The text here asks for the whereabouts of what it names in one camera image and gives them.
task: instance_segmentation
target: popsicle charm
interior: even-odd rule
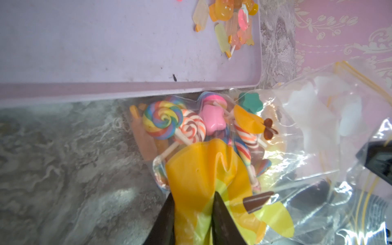
[[[192,17],[193,22],[196,24],[195,27],[196,32],[205,29],[208,16],[209,16],[209,7],[207,3],[205,2],[205,0],[199,0]]]
[[[237,36],[238,28],[238,14],[235,12],[233,17],[225,23],[226,34],[229,37],[228,42],[232,47],[230,51],[231,55],[233,55],[234,50],[239,50],[242,45]]]
[[[246,9],[245,4],[242,4],[241,9],[238,10],[238,24],[243,31],[245,31],[248,28],[248,22],[249,22],[248,9]]]
[[[249,19],[248,28],[246,30],[240,29],[237,35],[241,44],[245,44],[249,39],[252,39],[252,19]]]
[[[227,57],[230,58],[231,53],[230,53],[229,38],[226,34],[225,27],[221,23],[215,26],[215,34],[222,53],[226,53]]]
[[[216,0],[215,14],[218,20],[228,21],[234,12],[234,0]]]

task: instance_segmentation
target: lollipop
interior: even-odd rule
[[[222,107],[226,116],[230,116],[230,113],[227,109],[226,100],[217,93],[214,92],[203,92],[198,98],[198,104],[200,109],[202,110],[204,105],[214,105]]]
[[[171,95],[171,96],[167,96],[165,98],[166,101],[169,101],[173,104],[175,104],[176,106],[178,106],[180,109],[186,109],[187,106],[185,105],[185,102],[183,99],[181,99],[180,97]]]
[[[196,112],[191,110],[181,110],[183,121],[179,126],[181,134],[184,135],[191,143],[202,142],[205,139],[206,129],[203,119],[197,115]],[[171,144],[164,152],[158,157],[165,159],[174,149],[180,144],[184,143],[183,139],[175,135],[175,142]]]
[[[236,136],[234,138],[234,145],[236,146],[237,149],[237,154],[240,156],[241,160],[244,162],[246,166],[246,170],[248,171],[250,183],[253,187],[258,186],[259,182],[256,179],[255,175],[253,174],[253,170],[250,164],[250,151],[246,144],[241,140],[240,137]]]
[[[262,145],[264,148],[267,147],[266,143],[259,139],[255,134],[251,134],[243,130],[236,121],[234,121],[234,128],[237,130],[238,135],[249,148],[257,149],[259,147],[259,144]]]
[[[203,119],[196,112],[186,109],[182,110],[182,115],[184,116],[184,120],[179,127],[181,132],[192,143],[204,141],[206,129]]]
[[[144,129],[152,137],[165,140],[176,134],[185,144],[190,145],[192,142],[178,129],[182,121],[180,108],[167,101],[150,104],[143,115]]]
[[[223,118],[223,108],[214,105],[204,105],[199,115],[203,119],[207,135],[212,135],[215,131],[224,130],[227,127]]]

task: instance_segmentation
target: green star candy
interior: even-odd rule
[[[263,102],[258,93],[240,93],[238,103],[247,112],[256,114],[263,109]]]

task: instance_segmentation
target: black object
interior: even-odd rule
[[[290,204],[300,210],[303,208],[314,210],[327,202],[329,190],[330,184],[321,180],[317,184],[296,191],[293,197],[290,198]]]
[[[218,192],[215,192],[211,225],[214,245],[247,245]]]
[[[247,245],[218,192],[214,197],[211,229],[214,245]],[[143,245],[174,244],[174,200],[170,193]]]
[[[143,245],[175,245],[174,199],[170,193]]]
[[[392,143],[384,147],[385,141],[368,143],[356,157],[365,162],[365,167],[392,185]]]

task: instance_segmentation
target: orange and white swirl lollipop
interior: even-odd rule
[[[262,145],[264,148],[267,147],[267,144],[264,143],[261,139],[257,137],[255,134],[251,134],[244,129],[242,129],[237,121],[234,121],[234,128],[237,130],[238,135],[240,136],[241,140],[251,149],[257,149],[259,144]]]
[[[203,119],[194,111],[183,109],[182,115],[184,117],[179,129],[192,142],[202,142],[205,139],[206,129]]]
[[[178,129],[192,142],[201,142],[205,139],[206,129],[203,119],[194,111],[182,109],[183,121]],[[175,137],[175,142],[171,144],[158,157],[165,159],[174,149],[183,142]]]

